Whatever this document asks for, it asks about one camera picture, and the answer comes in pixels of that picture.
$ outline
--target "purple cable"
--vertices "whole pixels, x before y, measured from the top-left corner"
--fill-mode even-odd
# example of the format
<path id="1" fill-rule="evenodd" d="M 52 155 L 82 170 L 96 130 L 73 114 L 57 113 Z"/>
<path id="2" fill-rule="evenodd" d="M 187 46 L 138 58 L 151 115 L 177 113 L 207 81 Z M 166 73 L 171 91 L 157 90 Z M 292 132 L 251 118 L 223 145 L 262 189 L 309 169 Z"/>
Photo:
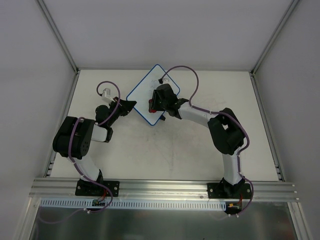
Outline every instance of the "purple cable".
<path id="1" fill-rule="evenodd" d="M 99 93 L 99 87 L 100 87 L 101 84 L 112 84 L 113 86 L 115 86 L 116 90 L 118 91 L 118 101 L 116 102 L 115 108 L 114 108 L 114 110 L 112 111 L 112 113 L 111 113 L 104 121 L 100 122 L 100 123 L 98 124 L 98 126 L 101 126 L 101 125 L 103 125 L 104 123 L 106 123 L 106 122 L 112 117 L 112 115 L 116 112 L 116 110 L 117 110 L 117 108 L 118 108 L 118 106 L 119 106 L 119 104 L 120 104 L 120 89 L 119 89 L 119 87 L 118 87 L 114 82 L 112 82 L 112 81 L 102 81 L 102 82 L 100 82 L 100 83 L 98 84 L 98 86 L 96 86 L 96 93 L 97 93 L 99 96 L 102 96 L 102 93 Z"/>
<path id="2" fill-rule="evenodd" d="M 112 113 L 111 113 L 103 122 L 99 123 L 98 126 L 100 126 L 100 125 L 104 124 L 106 121 L 108 121 L 108 120 L 112 117 L 112 115 L 116 112 L 116 110 L 117 110 L 117 108 L 118 108 L 118 106 L 119 106 L 120 97 L 121 97 L 119 87 L 118 87 L 114 82 L 111 82 L 111 81 L 102 81 L 102 82 L 100 82 L 100 83 L 98 84 L 98 86 L 96 87 L 96 92 L 98 93 L 98 95 L 102 96 L 102 94 L 99 93 L 98 88 L 100 87 L 101 84 L 104 84 L 104 83 L 112 84 L 112 85 L 115 86 L 115 88 L 116 88 L 117 91 L 118 91 L 118 101 L 117 101 L 117 103 L 116 103 L 116 105 L 115 105 L 115 108 L 114 108 L 114 110 L 112 111 Z M 76 120 L 76 122 L 75 122 L 75 124 L 74 124 L 74 126 L 73 126 L 73 129 L 72 129 L 72 132 L 71 132 L 71 136 L 70 136 L 69 146 L 68 146 L 68 157 L 69 157 L 69 159 L 71 160 L 71 162 L 74 164 L 75 169 L 78 171 L 78 173 L 79 173 L 84 179 L 86 179 L 87 181 L 89 181 L 89 182 L 91 182 L 91 183 L 93 183 L 93 184 L 95 184 L 95 185 L 98 185 L 99 187 L 104 188 L 104 189 L 107 190 L 108 193 L 110 194 L 111 199 L 110 199 L 110 201 L 109 201 L 108 204 L 106 204 L 104 207 L 102 207 L 102 208 L 99 209 L 99 210 L 96 210 L 96 211 L 91 211 L 91 210 L 90 210 L 90 211 L 89 211 L 90 213 L 95 213 L 95 214 L 96 214 L 96 213 L 102 212 L 102 211 L 105 210 L 107 207 L 109 207 L 110 204 L 112 203 L 113 199 L 114 199 L 114 196 L 113 196 L 112 192 L 110 191 L 110 189 L 109 189 L 108 187 L 106 187 L 106 186 L 104 186 L 104 185 L 102 185 L 102 184 L 100 184 L 100 183 L 98 183 L 98 182 L 96 182 L 96 181 L 88 178 L 87 176 L 85 176 L 85 175 L 81 172 L 81 170 L 79 169 L 76 161 L 74 160 L 74 158 L 73 158 L 72 155 L 71 155 L 72 142 L 73 142 L 73 140 L 74 140 L 74 136 L 75 136 L 75 133 L 76 133 L 77 126 L 78 126 L 79 122 L 80 122 L 81 120 L 84 120 L 84 119 L 85 119 L 84 117 L 79 117 L 79 118 Z M 41 207 L 39 207 L 39 211 L 38 211 L 37 217 L 38 217 L 38 219 L 39 219 L 41 222 L 43 222 L 44 224 L 60 224 L 60 223 L 65 222 L 65 221 L 68 220 L 69 218 L 71 218 L 71 217 L 72 217 L 73 215 L 75 215 L 76 213 L 81 212 L 81 211 L 84 211 L 83 208 L 80 208 L 80 209 L 75 210 L 73 213 L 71 213 L 69 216 L 65 217 L 65 218 L 62 219 L 62 220 L 59 220 L 59 221 L 46 221 L 46 220 L 44 220 L 44 219 L 41 218 L 41 216 L 40 216 L 40 210 L 41 210 Z"/>
<path id="3" fill-rule="evenodd" d="M 173 67 L 171 67 L 169 70 L 167 70 L 167 71 L 164 73 L 164 75 L 161 77 L 161 79 L 163 79 L 163 78 L 165 77 L 165 75 L 167 75 L 171 70 L 177 69 L 177 68 L 189 69 L 189 70 L 191 70 L 191 71 L 194 73 L 194 75 L 195 75 L 195 77 L 196 77 L 196 87 L 195 87 L 195 90 L 194 90 L 193 94 L 192 94 L 191 97 L 189 98 L 189 105 L 190 105 L 190 107 L 191 107 L 191 108 L 194 108 L 194 109 L 197 109 L 197 110 L 200 110 L 200 111 L 202 111 L 202 112 L 208 113 L 208 114 L 223 115 L 223 116 L 228 117 L 232 122 L 234 122 L 234 123 L 241 129 L 241 131 L 243 132 L 243 134 L 244 134 L 244 136 L 245 136 L 246 145 L 237 152 L 236 157 L 237 157 L 238 173 L 239 173 L 239 175 L 241 176 L 241 178 L 243 178 L 245 181 L 247 181 L 247 182 L 250 184 L 252 195 L 251 195 L 251 198 L 250 198 L 248 204 L 247 204 L 247 205 L 244 207 L 244 209 L 242 209 L 242 211 L 240 212 L 240 213 L 242 213 L 244 210 L 246 210 L 246 209 L 248 208 L 248 206 L 251 204 L 252 199 L 253 199 L 253 197 L 254 197 L 254 185 L 253 185 L 253 183 L 252 183 L 249 179 L 247 179 L 245 176 L 243 176 L 243 175 L 241 174 L 240 157 L 239 157 L 240 153 L 241 153 L 242 151 L 246 150 L 246 149 L 249 147 L 249 144 L 250 144 L 249 136 L 248 136 L 247 132 L 245 131 L 245 129 L 241 126 L 241 124 L 240 124 L 237 120 L 235 120 L 231 115 L 229 115 L 229 114 L 227 114 L 227 113 L 224 113 L 224 112 L 220 112 L 220 111 L 210 111 L 210 110 L 207 110 L 207 109 L 204 109 L 204 108 L 201 108 L 201 107 L 192 105 L 191 100 L 192 100 L 192 98 L 196 95 L 196 93 L 197 93 L 197 91 L 198 91 L 198 88 L 199 88 L 199 76 L 198 76 L 198 74 L 196 73 L 196 71 L 195 71 L 193 68 L 191 68 L 191 67 L 189 67 L 189 66 L 185 66 L 185 65 L 173 66 Z"/>

